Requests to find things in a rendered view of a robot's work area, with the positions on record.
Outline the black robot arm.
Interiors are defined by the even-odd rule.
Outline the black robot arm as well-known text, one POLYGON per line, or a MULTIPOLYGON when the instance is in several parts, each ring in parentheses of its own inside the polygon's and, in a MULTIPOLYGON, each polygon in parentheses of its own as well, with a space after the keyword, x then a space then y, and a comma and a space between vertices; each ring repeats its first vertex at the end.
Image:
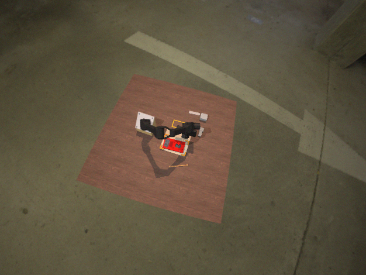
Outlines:
POLYGON ((200 130, 201 126, 200 123, 194 122, 185 122, 182 123, 182 127, 170 129, 166 126, 158 126, 155 127, 150 125, 150 119, 140 119, 140 129, 141 130, 148 130, 149 132, 154 134, 154 137, 157 139, 168 139, 170 137, 175 137, 176 135, 182 134, 182 138, 187 139, 189 138, 189 133, 192 133, 194 130, 200 130), (164 128, 170 131, 170 135, 164 137, 164 128))

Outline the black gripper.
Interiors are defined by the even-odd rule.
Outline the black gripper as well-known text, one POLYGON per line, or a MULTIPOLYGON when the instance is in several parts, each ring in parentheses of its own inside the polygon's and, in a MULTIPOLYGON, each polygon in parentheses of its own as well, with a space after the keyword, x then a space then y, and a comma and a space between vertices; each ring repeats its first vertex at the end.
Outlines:
MULTIPOLYGON (((177 128, 180 128, 181 126, 177 125, 177 128)), ((195 137, 197 133, 197 130, 194 130, 192 133, 189 133, 190 136, 195 137)))

